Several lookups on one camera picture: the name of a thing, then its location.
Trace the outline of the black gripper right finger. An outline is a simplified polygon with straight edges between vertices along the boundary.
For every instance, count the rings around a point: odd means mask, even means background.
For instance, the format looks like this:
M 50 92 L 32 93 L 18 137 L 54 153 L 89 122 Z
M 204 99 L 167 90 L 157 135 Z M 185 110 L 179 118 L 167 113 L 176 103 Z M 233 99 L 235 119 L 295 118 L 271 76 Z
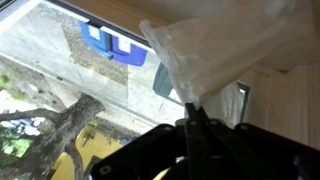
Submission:
M 196 169 L 215 180 L 286 180 L 248 144 L 205 110 L 196 111 Z

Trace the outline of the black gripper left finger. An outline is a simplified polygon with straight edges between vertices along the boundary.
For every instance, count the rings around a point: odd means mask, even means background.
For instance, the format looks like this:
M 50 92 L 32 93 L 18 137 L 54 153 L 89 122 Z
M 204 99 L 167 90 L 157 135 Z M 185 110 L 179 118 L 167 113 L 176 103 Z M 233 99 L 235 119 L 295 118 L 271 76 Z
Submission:
M 188 120 L 185 123 L 187 158 L 190 180 L 209 180 L 211 178 L 210 148 L 205 129 L 208 116 L 203 108 L 196 109 L 192 103 L 185 104 Z

